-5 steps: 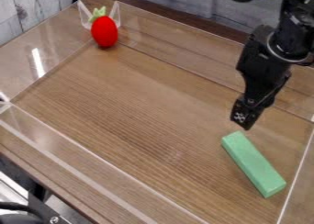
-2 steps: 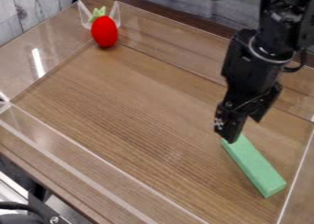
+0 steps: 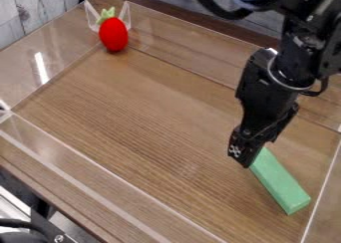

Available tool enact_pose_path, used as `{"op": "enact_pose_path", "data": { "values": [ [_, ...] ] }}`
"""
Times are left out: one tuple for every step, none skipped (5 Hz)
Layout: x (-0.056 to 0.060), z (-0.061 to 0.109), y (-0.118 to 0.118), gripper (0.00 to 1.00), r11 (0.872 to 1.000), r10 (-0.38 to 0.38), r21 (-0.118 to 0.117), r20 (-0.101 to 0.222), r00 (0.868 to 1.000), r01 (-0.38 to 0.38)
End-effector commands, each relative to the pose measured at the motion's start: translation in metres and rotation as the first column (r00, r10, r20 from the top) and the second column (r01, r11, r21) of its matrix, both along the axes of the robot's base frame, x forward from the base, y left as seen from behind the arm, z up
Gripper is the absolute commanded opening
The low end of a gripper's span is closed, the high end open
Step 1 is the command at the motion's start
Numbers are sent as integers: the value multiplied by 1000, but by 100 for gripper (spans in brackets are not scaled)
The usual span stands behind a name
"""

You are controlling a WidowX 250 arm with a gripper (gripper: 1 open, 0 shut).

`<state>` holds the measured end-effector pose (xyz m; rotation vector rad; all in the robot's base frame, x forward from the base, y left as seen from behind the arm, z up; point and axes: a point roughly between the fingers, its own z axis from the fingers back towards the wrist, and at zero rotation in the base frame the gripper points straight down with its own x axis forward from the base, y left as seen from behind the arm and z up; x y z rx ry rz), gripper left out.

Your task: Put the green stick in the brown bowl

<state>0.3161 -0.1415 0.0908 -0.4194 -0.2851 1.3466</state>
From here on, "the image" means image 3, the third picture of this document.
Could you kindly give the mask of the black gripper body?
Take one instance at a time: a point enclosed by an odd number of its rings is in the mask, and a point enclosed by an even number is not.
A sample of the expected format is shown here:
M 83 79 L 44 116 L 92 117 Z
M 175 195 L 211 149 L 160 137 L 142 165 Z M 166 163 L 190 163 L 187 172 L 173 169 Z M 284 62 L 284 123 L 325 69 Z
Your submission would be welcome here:
M 270 77 L 277 53 L 258 49 L 247 59 L 235 97 L 242 106 L 242 120 L 233 138 L 242 144 L 275 141 L 298 112 L 297 93 L 281 87 Z

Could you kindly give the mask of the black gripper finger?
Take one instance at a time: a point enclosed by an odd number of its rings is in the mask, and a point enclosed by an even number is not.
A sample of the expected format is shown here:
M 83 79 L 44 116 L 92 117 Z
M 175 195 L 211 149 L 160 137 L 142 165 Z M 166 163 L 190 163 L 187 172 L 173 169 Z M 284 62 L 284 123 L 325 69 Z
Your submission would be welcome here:
M 243 168 L 251 166 L 265 145 L 265 140 L 259 137 L 246 137 L 235 128 L 231 132 L 227 144 L 227 155 L 242 165 Z

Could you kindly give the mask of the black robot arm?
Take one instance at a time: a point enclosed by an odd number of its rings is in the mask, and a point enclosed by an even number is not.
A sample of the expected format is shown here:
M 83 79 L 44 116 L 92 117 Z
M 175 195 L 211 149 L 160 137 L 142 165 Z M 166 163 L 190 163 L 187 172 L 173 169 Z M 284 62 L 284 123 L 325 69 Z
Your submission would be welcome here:
M 317 97 L 341 73 L 341 0 L 234 0 L 249 11 L 284 16 L 277 50 L 250 56 L 235 97 L 242 120 L 233 130 L 227 155 L 249 167 L 296 117 L 300 96 Z

